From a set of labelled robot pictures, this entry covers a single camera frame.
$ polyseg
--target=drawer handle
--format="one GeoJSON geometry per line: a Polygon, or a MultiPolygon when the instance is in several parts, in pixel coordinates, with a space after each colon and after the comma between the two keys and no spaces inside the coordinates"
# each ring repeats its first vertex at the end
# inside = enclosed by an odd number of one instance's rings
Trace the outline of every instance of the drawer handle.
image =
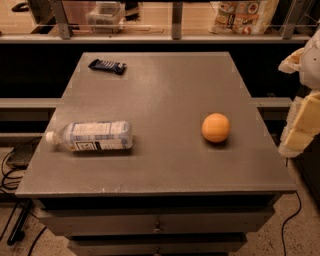
{"type": "Polygon", "coordinates": [[[153,256],[162,256],[160,253],[159,253],[160,249],[157,248],[157,252],[155,254],[153,254],[153,256]]]}
{"type": "Polygon", "coordinates": [[[156,222],[156,227],[153,229],[153,233],[159,234],[159,233],[161,233],[162,231],[163,231],[163,229],[160,227],[160,223],[159,223],[159,222],[156,222]]]}

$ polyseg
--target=ping pong ball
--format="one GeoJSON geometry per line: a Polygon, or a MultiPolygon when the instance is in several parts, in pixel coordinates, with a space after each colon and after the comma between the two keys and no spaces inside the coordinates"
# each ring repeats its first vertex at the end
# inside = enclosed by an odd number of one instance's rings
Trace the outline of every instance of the ping pong ball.
{"type": "Polygon", "coordinates": [[[211,142],[224,141],[230,131],[230,122],[222,114],[214,113],[206,117],[202,123],[202,135],[211,142]]]}

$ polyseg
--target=drawer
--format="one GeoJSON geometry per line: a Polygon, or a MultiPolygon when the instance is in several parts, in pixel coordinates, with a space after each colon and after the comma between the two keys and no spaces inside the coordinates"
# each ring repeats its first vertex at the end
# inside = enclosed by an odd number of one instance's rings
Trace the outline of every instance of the drawer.
{"type": "Polygon", "coordinates": [[[245,242],[241,234],[111,236],[83,237],[70,241],[68,247],[79,256],[200,256],[237,251],[245,242]]]}
{"type": "Polygon", "coordinates": [[[42,211],[38,216],[55,235],[247,233],[257,231],[274,213],[263,210],[69,210],[42,211]]]}

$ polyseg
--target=black remote control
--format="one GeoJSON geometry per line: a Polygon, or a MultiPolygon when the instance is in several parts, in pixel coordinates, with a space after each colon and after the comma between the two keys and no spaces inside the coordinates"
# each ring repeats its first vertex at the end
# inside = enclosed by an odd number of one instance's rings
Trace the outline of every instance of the black remote control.
{"type": "Polygon", "coordinates": [[[118,75],[121,75],[126,69],[127,65],[125,63],[114,62],[114,61],[104,61],[95,59],[92,61],[89,66],[92,70],[102,70],[107,72],[113,72],[118,75]]]}

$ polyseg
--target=white container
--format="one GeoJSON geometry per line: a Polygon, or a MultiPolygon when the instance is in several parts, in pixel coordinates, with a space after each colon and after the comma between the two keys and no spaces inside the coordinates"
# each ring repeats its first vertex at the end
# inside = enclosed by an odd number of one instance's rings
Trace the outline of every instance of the white container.
{"type": "Polygon", "coordinates": [[[95,8],[86,14],[86,19],[94,33],[115,34],[120,30],[120,22],[124,14],[124,10],[120,10],[116,14],[100,14],[95,8]]]}
{"type": "Polygon", "coordinates": [[[100,14],[115,15],[120,11],[120,2],[96,2],[97,12],[100,14]]]}
{"type": "Polygon", "coordinates": [[[58,132],[47,132],[46,141],[71,151],[129,149],[132,128],[127,121],[73,122],[58,132]]]}

